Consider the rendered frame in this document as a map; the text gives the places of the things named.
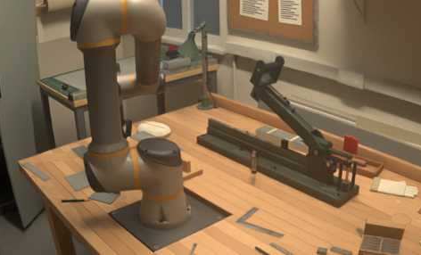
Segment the orange stripe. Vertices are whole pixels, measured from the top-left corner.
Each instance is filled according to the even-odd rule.
[[[109,46],[109,45],[116,45],[118,43],[120,43],[120,37],[110,39],[110,40],[100,41],[100,42],[94,42],[94,43],[77,43],[77,47],[81,49],[97,48],[97,47],[103,47],[103,46]]]
[[[138,152],[136,148],[132,148],[132,162],[134,165],[134,178],[135,178],[135,188],[137,190],[141,189],[141,182],[140,182],[140,168],[138,167]]]
[[[183,192],[184,192],[184,189],[181,189],[180,192],[175,193],[170,196],[153,196],[153,195],[148,195],[146,193],[143,193],[143,196],[151,201],[166,202],[166,201],[177,199]]]
[[[155,82],[155,83],[152,83],[152,84],[150,84],[150,85],[143,85],[143,84],[141,84],[138,80],[136,81],[140,86],[154,86],[154,85],[156,85],[158,82],[159,82],[159,79],[157,79],[157,81]]]
[[[163,33],[161,33],[161,35],[159,35],[157,37],[154,37],[154,38],[151,38],[151,39],[144,39],[144,38],[137,37],[135,35],[134,35],[134,38],[137,39],[138,41],[150,43],[150,42],[157,41],[158,39],[160,39],[163,36],[163,34],[165,34],[165,31],[163,31]]]
[[[121,0],[122,34],[128,34],[128,0]]]
[[[128,152],[128,147],[122,151],[114,152],[114,153],[107,153],[107,154],[97,154],[92,152],[87,152],[89,157],[99,159],[99,160],[110,160],[114,158],[118,158]]]
[[[130,80],[132,81],[132,96],[135,96],[135,80],[134,80],[134,74],[130,74]]]

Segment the white round object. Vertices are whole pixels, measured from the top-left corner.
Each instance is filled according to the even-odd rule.
[[[156,121],[146,121],[138,125],[136,132],[143,131],[159,138],[165,138],[171,134],[171,128]]]

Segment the red block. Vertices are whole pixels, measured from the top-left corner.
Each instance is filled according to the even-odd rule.
[[[348,136],[348,135],[344,135],[343,150],[352,154],[357,154],[358,149],[359,149],[359,139]]]

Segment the folded cloth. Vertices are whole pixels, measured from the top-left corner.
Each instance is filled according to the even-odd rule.
[[[395,182],[379,177],[374,177],[370,190],[373,192],[388,193],[411,198],[418,195],[418,189],[414,186],[407,186],[406,181]]]

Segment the secondary desk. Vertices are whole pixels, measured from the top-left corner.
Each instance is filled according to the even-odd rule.
[[[284,255],[271,247],[271,243],[289,250],[295,255],[316,254],[318,247],[332,246],[357,254],[361,237],[358,227],[364,228],[367,218],[390,221],[398,213],[407,215],[411,221],[406,227],[401,242],[400,255],[421,255],[421,168],[367,148],[359,147],[359,155],[372,157],[384,163],[379,177],[394,181],[405,180],[416,186],[419,194],[414,199],[369,191],[372,179],[357,176],[359,194],[337,209],[290,186],[277,182],[196,143],[196,137],[207,133],[208,118],[254,134],[256,128],[269,125],[287,132],[292,130],[275,114],[246,104],[215,95],[218,108],[200,111],[196,105],[186,107],[149,120],[159,121],[171,127],[169,140],[184,150],[184,160],[190,160],[192,169],[202,169],[202,174],[184,182],[189,193],[194,193],[209,203],[227,211],[230,216],[167,246],[152,252],[126,231],[108,213],[141,199],[141,191],[122,192],[113,204],[96,201],[61,203],[61,199],[85,199],[93,193],[90,187],[75,191],[64,179],[65,176],[84,170],[83,161],[71,149],[88,145],[91,138],[64,145],[26,160],[51,177],[43,181],[25,168],[21,172],[41,194],[45,203],[50,227],[58,254],[75,254],[70,232],[93,254],[190,254],[197,243],[194,254],[252,254],[261,247],[272,255]],[[343,139],[322,132],[334,148],[341,150]],[[128,138],[130,146],[136,141]],[[285,234],[281,239],[263,234],[236,224],[236,221],[252,207],[259,210],[247,221],[258,226]]]
[[[208,79],[209,79],[209,90],[212,93],[217,93],[217,70],[219,69],[218,64],[208,66]],[[167,82],[167,89],[172,86],[185,84],[191,81],[202,78],[202,68],[187,70],[176,74],[171,74],[165,77]],[[37,81],[37,85],[41,91],[42,110],[44,113],[45,128],[48,136],[48,143],[50,149],[55,148],[54,142],[54,128],[52,126],[52,115],[50,114],[50,104],[48,97],[52,97],[60,104],[74,111],[75,126],[77,129],[77,137],[79,140],[87,138],[87,127],[85,124],[85,111],[87,111],[87,99],[81,99],[74,102],[68,100],[67,92],[61,91],[62,82],[55,79],[54,77],[45,78]],[[165,94],[157,95],[157,111],[160,114],[166,112],[165,106]]]

